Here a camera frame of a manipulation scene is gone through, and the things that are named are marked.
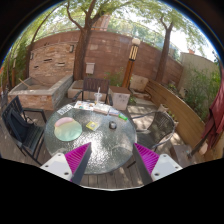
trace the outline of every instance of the lamp post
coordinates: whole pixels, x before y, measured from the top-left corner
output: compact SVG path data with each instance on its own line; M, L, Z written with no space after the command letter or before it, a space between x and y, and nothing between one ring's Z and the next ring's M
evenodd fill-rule
M134 63L135 63L135 59L137 56L138 47L140 45L140 42L141 41L137 38L134 38L132 40L131 52L129 55L129 60L128 60L127 68L126 68L125 75L124 75L124 80L123 80L121 87L125 87L125 88L129 87L129 82L131 79L131 75L132 75L132 71L134 68Z

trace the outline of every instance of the bottle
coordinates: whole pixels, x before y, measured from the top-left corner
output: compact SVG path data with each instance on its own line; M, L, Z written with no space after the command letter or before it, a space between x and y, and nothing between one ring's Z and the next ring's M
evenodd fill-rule
M119 114L118 117L121 118L121 119L123 119L123 120L125 120L125 121L128 119L128 118L125 117L123 114Z

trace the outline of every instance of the wooden fence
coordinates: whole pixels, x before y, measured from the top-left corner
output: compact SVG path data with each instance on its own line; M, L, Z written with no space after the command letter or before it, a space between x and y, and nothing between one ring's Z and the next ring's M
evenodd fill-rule
M200 117L183 100L151 79L146 85L145 91L152 96L151 100L156 106L166 104L169 107L179 122L177 133L185 144L194 148L200 141L204 130L204 122Z

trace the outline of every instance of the planter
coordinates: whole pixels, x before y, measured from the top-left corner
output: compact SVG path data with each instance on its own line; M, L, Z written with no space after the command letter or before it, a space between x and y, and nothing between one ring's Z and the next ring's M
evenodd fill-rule
M169 108L165 104L160 104L157 111L167 112L168 110L169 110Z
M169 80L169 85L176 85L176 83L173 80Z
M175 128L177 127L178 124L179 124L179 121L174 121Z
M127 88L110 86L109 94L111 94L115 109L126 110L131 95L131 92Z

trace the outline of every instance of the magenta object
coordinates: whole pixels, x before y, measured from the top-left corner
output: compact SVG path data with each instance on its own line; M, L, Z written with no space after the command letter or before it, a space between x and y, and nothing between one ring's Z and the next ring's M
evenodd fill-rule
M143 163L145 164L146 169L148 170L149 174L151 175L151 173L159 159L159 155L142 145L139 145L137 143L134 143L134 144L142 158Z
M72 174L74 174L74 172L76 171L80 162L82 161L82 158L83 158L89 144L90 144L90 142L85 145L79 146L78 148L75 148L72 151L65 154L65 158L66 158L68 165L72 171Z

